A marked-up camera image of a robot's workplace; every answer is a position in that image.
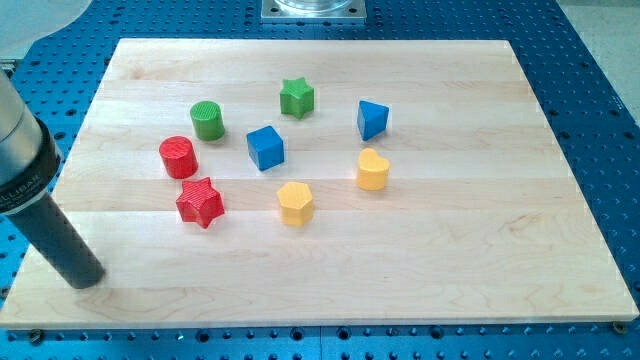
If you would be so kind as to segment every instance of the wooden board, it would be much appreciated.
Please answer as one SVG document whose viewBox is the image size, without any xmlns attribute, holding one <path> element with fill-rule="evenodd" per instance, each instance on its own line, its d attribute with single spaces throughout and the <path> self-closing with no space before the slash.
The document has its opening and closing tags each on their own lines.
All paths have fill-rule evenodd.
<svg viewBox="0 0 640 360">
<path fill-rule="evenodd" d="M 280 115 L 284 78 L 316 111 Z M 225 139 L 188 111 L 221 104 Z M 363 144 L 357 101 L 391 106 Z M 245 135 L 271 124 L 264 173 Z M 183 224 L 158 146 L 194 139 L 227 214 Z M 392 163 L 355 185 L 358 153 Z M 313 220 L 283 226 L 276 190 L 308 182 Z M 631 320 L 636 305 L 507 42 L 122 40 L 55 197 L 107 268 L 73 290 L 30 250 L 0 312 L 9 328 Z"/>
</svg>

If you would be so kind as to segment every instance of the plastic block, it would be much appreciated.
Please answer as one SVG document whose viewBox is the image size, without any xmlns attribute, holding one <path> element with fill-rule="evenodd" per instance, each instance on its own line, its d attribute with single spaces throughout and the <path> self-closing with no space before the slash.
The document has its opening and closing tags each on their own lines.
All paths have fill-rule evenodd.
<svg viewBox="0 0 640 360">
<path fill-rule="evenodd" d="M 176 200 L 184 222 L 198 223 L 206 229 L 213 219 L 224 214 L 222 196 L 211 186 L 211 178 L 183 181 L 182 194 Z"/>
<path fill-rule="evenodd" d="M 224 135 L 222 112 L 218 104 L 213 101 L 201 101 L 191 107 L 189 114 L 198 139 L 213 141 Z"/>
<path fill-rule="evenodd" d="M 304 78 L 283 80 L 280 91 L 280 112 L 302 119 L 314 109 L 314 91 Z"/>
<path fill-rule="evenodd" d="M 191 141 L 184 136 L 173 136 L 158 149 L 167 174 L 174 179 L 185 179 L 198 170 L 198 161 Z"/>
<path fill-rule="evenodd" d="M 265 171 L 284 162 L 282 138 L 272 126 L 247 134 L 249 156 L 260 171 Z"/>
<path fill-rule="evenodd" d="M 363 190 L 381 190 L 387 185 L 391 163 L 378 153 L 367 148 L 358 158 L 358 177 L 356 182 Z"/>
<path fill-rule="evenodd" d="M 363 141 L 380 134 L 387 128 L 389 108 L 361 100 L 358 106 L 358 130 Z"/>
<path fill-rule="evenodd" d="M 290 181 L 278 190 L 282 223 L 302 226 L 313 217 L 313 195 L 309 185 Z"/>
</svg>

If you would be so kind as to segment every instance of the blue block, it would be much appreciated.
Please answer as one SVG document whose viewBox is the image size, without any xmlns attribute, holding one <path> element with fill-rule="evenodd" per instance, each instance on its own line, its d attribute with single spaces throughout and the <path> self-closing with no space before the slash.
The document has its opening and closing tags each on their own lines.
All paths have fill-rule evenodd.
<svg viewBox="0 0 640 360">
<path fill-rule="evenodd" d="M 361 100 L 358 106 L 358 130 L 363 141 L 380 134 L 387 128 L 389 108 Z"/>
<path fill-rule="evenodd" d="M 265 171 L 284 162 L 282 138 L 272 126 L 247 134 L 249 156 L 260 171 Z"/>
</svg>

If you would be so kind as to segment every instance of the yellow heart block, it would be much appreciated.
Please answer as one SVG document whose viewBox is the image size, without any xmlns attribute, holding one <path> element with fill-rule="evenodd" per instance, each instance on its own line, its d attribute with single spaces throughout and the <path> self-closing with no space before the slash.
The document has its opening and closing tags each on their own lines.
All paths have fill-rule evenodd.
<svg viewBox="0 0 640 360">
<path fill-rule="evenodd" d="M 363 190 L 381 190 L 387 185 L 391 163 L 378 153 L 367 148 L 358 158 L 358 177 L 356 182 Z"/>
<path fill-rule="evenodd" d="M 309 185 L 290 181 L 278 190 L 282 222 L 302 226 L 313 217 L 313 195 Z"/>
</svg>

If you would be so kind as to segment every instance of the metal base plate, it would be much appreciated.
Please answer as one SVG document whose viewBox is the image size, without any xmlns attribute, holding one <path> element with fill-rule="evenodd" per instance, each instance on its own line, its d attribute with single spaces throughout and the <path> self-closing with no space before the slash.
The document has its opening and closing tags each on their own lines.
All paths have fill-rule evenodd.
<svg viewBox="0 0 640 360">
<path fill-rule="evenodd" d="M 353 0 L 338 9 L 329 11 L 299 10 L 276 0 L 262 0 L 262 23 L 349 23 L 364 24 L 367 18 L 365 0 Z"/>
</svg>

